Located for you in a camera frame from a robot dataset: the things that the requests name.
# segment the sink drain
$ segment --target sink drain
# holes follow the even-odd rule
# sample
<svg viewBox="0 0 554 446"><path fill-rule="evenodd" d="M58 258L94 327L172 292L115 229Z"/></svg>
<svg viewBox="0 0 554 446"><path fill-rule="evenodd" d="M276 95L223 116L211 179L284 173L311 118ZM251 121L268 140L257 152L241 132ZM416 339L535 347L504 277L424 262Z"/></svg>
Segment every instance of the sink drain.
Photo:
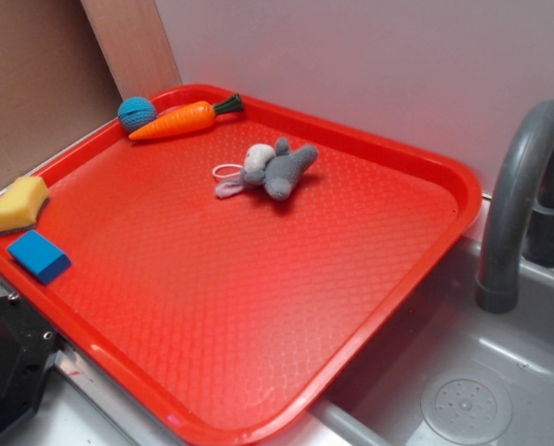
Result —
<svg viewBox="0 0 554 446"><path fill-rule="evenodd" d="M422 393L422 414L438 435L456 444L497 439L512 416L510 397L498 378L474 369L439 374Z"/></svg>

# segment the gray plush rabbit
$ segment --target gray plush rabbit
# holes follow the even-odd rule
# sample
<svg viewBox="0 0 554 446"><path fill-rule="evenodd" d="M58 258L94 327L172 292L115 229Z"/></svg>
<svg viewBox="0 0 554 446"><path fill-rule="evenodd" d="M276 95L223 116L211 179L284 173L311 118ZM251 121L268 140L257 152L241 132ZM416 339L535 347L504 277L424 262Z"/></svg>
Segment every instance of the gray plush rabbit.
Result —
<svg viewBox="0 0 554 446"><path fill-rule="evenodd" d="M267 144L255 144L246 154L240 175L217 184L215 194L227 198L263 186L273 200L286 200L317 157L317 149L310 144L291 151L287 138L279 138L275 150Z"/></svg>

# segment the brown cardboard wall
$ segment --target brown cardboard wall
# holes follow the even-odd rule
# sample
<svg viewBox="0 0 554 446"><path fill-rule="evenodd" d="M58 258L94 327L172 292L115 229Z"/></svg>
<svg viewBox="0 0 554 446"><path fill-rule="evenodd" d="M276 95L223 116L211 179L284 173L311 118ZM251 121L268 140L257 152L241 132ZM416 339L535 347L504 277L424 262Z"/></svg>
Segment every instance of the brown cardboard wall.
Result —
<svg viewBox="0 0 554 446"><path fill-rule="evenodd" d="M80 0L0 0L0 190L120 102Z"/></svg>

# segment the blue sponge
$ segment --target blue sponge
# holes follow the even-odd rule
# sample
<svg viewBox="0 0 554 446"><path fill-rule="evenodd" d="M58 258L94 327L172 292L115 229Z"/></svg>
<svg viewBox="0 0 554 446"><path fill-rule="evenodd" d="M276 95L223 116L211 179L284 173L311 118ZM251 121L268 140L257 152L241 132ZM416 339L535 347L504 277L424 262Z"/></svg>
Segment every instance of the blue sponge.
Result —
<svg viewBox="0 0 554 446"><path fill-rule="evenodd" d="M157 110L145 98L128 98L120 104L118 119L122 127L128 133L132 133L151 121L155 121L157 119Z"/></svg>
<svg viewBox="0 0 554 446"><path fill-rule="evenodd" d="M52 282L71 265L66 254L35 230L13 242L8 253L43 284Z"/></svg>

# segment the blue ball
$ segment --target blue ball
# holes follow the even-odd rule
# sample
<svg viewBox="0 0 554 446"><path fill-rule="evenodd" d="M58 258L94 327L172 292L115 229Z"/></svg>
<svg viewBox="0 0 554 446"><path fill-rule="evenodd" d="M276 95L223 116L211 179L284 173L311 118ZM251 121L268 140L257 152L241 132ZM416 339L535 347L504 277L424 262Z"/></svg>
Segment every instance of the blue ball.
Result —
<svg viewBox="0 0 554 446"><path fill-rule="evenodd" d="M128 133L140 129L157 119L157 111L153 104L145 98L128 98L118 109L120 124Z"/></svg>

